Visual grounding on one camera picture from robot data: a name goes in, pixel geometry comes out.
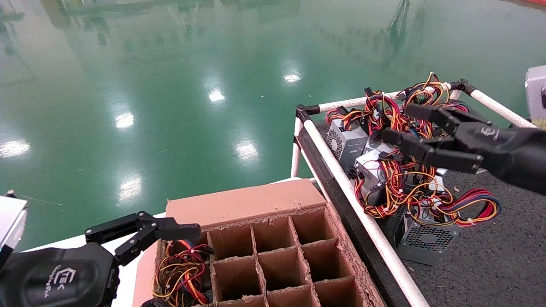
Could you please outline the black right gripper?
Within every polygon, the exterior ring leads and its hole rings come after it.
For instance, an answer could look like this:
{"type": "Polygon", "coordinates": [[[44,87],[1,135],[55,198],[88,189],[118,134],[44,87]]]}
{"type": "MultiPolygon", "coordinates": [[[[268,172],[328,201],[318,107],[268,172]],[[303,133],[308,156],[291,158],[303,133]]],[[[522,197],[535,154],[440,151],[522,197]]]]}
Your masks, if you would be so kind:
{"type": "Polygon", "coordinates": [[[408,117],[435,123],[454,137],[419,138],[387,129],[382,140],[422,165],[476,173],[483,168],[497,179],[544,195],[546,193],[546,133],[532,127],[502,129],[456,107],[409,104],[408,117]]]}

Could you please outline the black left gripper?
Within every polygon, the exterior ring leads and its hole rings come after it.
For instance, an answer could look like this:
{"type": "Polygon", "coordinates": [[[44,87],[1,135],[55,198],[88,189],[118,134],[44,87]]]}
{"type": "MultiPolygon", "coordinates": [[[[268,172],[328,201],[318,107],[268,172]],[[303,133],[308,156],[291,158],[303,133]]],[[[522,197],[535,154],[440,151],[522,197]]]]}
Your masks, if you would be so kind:
{"type": "Polygon", "coordinates": [[[12,253],[1,269],[0,304],[109,307],[119,286],[119,266],[127,266],[158,240],[196,240],[200,234],[199,224],[179,225],[173,217],[140,211],[86,229],[88,244],[78,248],[12,253]],[[114,256],[99,245],[127,235],[133,237],[114,256]]]}

